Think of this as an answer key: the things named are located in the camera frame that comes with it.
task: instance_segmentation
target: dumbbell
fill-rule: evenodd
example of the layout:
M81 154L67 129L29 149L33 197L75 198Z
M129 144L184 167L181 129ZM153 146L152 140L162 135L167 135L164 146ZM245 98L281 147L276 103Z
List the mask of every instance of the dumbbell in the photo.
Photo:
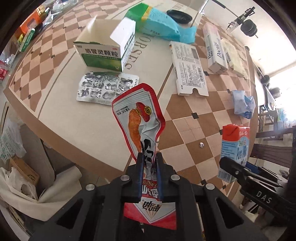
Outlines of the dumbbell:
M252 20L247 19L246 21L244 21L241 25L241 31L249 36L252 37L257 33L257 26L256 24L253 23Z

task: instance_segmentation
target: red and white snack wrapper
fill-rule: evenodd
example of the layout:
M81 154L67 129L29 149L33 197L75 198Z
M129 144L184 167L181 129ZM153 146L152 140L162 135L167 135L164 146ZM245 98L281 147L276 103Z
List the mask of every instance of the red and white snack wrapper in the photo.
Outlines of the red and white snack wrapper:
M158 199L156 140L165 127L165 119L154 90L145 83L139 84L114 99L112 111L132 157L137 160L142 146L145 155L141 201L125 203L124 215L141 223L176 229L175 203Z

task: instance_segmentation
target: screw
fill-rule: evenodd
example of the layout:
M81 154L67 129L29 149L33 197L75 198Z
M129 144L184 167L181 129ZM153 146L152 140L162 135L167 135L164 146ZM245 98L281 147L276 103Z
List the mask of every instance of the screw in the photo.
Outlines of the screw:
M207 183L207 184L205 185L205 187L206 187L206 189L208 189L208 190L213 190L213 189L215 188L215 185L212 184L212 183Z
M171 178L173 181L178 181L178 180L180 180L180 176L177 175L177 174L173 174L173 175L171 175L170 178Z
M95 188L95 185L94 185L94 184L87 184L86 187L85 187L85 189L86 189L87 191L94 190L94 188Z
M129 180L129 175L122 175L122 176L120 177L120 179L121 179L122 181L128 181L128 180Z

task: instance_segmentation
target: checkered tablecloth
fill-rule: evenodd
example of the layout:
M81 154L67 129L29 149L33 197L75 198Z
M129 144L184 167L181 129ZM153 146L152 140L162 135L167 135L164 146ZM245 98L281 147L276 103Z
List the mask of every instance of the checkered tablecloth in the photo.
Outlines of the checkered tablecloth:
M41 96L47 93L50 78L56 68L73 48L73 40L81 33L88 21L98 15L106 18L133 0L85 1L64 14L36 40L21 61L10 82L14 92L33 113ZM231 90L245 90L250 93L249 77L239 78L231 71L222 75L212 73L207 67L206 48L202 27L210 21L202 17L193 45L198 51L206 75L209 96L171 96L164 113L166 127L160 136L158 149L166 163L190 182L215 184L230 199L238 183L228 184L216 177L220 160L222 126L233 123L249 126L249 120L234 114ZM243 65L248 71L244 47L219 26L222 38L227 38L238 50Z

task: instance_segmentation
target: green and white small box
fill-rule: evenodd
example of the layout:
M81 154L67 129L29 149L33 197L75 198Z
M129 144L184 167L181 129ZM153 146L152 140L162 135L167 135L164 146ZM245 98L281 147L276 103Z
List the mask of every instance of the green and white small box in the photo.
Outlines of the green and white small box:
M73 42L89 67L123 71L135 43L136 22L93 18Z

